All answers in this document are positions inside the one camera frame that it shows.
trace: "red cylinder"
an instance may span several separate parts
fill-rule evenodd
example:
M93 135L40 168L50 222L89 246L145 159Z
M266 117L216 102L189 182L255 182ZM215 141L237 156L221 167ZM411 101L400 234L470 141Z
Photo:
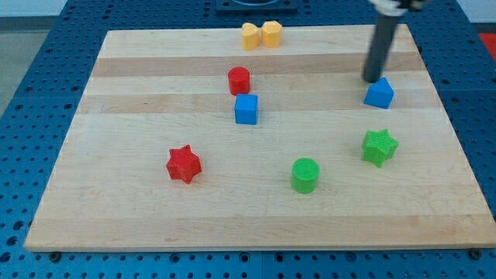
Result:
M229 91L231 94L250 93L250 71L245 67L234 67L227 74L229 79Z

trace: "green star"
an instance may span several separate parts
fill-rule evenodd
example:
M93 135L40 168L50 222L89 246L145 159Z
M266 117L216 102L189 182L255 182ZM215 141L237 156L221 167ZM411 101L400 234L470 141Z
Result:
M398 147L398 141L389 136L389 131L367 131L362 143L362 160L382 167L382 163L391 159Z

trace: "red star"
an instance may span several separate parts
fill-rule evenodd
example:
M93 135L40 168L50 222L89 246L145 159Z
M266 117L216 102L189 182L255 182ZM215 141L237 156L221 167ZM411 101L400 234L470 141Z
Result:
M191 152L189 144L181 149L169 150L170 160L167 162L167 170L170 179L181 179L187 184L196 174L202 172L200 158Z

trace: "wood grain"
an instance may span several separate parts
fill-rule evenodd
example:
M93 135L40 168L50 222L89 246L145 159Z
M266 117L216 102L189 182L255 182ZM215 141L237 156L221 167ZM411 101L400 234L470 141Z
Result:
M25 246L33 251L489 247L496 224L406 26L384 75L390 109L363 104L371 26L295 27L242 51L240 29L111 31ZM259 123L233 121L226 72L245 66ZM368 129L400 146L360 160ZM170 148L203 172L169 179ZM321 167L308 195L291 165Z

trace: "blue cube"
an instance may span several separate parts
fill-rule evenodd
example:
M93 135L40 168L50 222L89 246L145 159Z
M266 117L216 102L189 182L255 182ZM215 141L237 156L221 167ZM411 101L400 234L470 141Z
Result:
M238 94L234 105L234 117L238 124L257 124L258 96Z
M393 96L393 88L389 85L388 80L383 77L369 87L363 103L387 109L393 100Z

